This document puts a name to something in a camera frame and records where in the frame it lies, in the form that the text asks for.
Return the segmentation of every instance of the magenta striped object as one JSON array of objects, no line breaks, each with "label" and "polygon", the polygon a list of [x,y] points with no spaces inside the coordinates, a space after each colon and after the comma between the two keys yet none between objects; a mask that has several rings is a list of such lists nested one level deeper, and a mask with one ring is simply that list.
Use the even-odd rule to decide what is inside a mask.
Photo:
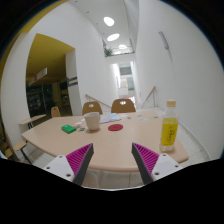
[{"label": "magenta striped object", "polygon": [[139,152],[139,155],[142,159],[142,162],[144,163],[147,171],[150,173],[152,173],[152,170],[154,168],[154,166],[156,165],[156,162],[159,158],[159,154],[153,152],[152,150],[144,147],[144,146],[141,146],[141,145],[138,145],[136,143],[133,143],[136,147],[136,149],[138,150]]},{"label": "magenta striped object", "polygon": [[80,167],[82,166],[85,155],[91,145],[92,144],[83,146],[82,148],[79,148],[66,156],[66,159],[75,175],[77,175]]}]

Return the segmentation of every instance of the table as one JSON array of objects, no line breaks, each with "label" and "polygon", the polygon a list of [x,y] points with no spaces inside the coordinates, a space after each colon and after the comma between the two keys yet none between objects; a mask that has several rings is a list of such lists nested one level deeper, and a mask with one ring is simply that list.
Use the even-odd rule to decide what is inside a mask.
[{"label": "table", "polygon": [[35,117],[27,118],[27,119],[21,121],[19,124],[22,124],[22,125],[28,124],[28,128],[31,129],[33,127],[31,123],[33,121],[36,121],[36,120],[38,120],[42,117],[45,117],[45,116],[46,116],[46,114],[42,114],[42,115],[38,115],[38,116],[35,116]]},{"label": "table", "polygon": [[[69,124],[75,126],[83,116],[56,117],[45,121],[38,126],[24,132],[22,136],[31,144],[52,155],[67,155],[78,148],[93,143],[94,154],[89,163],[90,169],[113,172],[138,172],[138,166],[131,153],[132,142],[145,146],[156,153],[159,150],[162,118],[155,112],[128,113],[130,119],[122,118],[120,121],[100,124],[97,131],[75,131],[67,134],[61,127]],[[108,126],[122,124],[120,131],[109,131]],[[176,138],[173,152],[168,153],[178,163],[187,161],[189,156]]]}]

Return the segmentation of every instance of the paper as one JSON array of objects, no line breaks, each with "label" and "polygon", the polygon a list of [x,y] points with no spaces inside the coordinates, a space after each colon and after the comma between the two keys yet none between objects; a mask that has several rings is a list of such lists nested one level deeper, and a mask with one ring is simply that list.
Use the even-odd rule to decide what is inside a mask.
[{"label": "paper", "polygon": [[108,114],[100,119],[100,124],[121,120],[116,113]]},{"label": "paper", "polygon": [[119,114],[120,117],[127,117],[127,114]]}]

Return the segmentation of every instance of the yellow drink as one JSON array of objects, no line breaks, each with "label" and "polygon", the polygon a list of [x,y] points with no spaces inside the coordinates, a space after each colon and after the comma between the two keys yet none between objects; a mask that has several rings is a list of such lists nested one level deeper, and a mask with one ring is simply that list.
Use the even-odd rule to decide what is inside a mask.
[{"label": "yellow drink", "polygon": [[178,128],[176,118],[164,118],[162,124],[161,142],[162,146],[171,146],[174,144]]}]

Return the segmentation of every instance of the white mug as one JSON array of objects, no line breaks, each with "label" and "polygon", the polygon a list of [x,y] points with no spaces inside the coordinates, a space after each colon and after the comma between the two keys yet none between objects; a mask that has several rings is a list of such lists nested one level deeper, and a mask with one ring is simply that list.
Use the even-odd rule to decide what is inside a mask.
[{"label": "white mug", "polygon": [[84,114],[84,118],[86,120],[86,125],[89,130],[95,131],[99,128],[99,125],[100,125],[99,112],[91,112],[91,113]]}]

